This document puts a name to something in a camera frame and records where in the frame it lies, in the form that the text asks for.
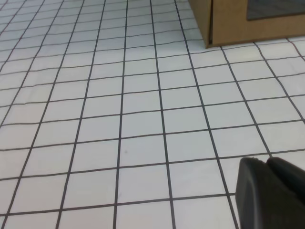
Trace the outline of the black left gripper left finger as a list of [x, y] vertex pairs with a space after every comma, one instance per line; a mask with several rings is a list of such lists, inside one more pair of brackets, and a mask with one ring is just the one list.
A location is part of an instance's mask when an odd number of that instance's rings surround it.
[[240, 160], [235, 200], [242, 229], [305, 227], [305, 203], [257, 158]]

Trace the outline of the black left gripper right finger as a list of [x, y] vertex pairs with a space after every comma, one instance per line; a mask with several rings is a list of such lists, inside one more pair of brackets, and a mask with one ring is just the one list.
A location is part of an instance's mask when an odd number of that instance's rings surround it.
[[295, 195], [301, 202], [305, 202], [305, 171], [291, 164], [290, 162], [279, 158], [271, 157], [266, 164], [272, 172], [284, 183], [284, 185]]

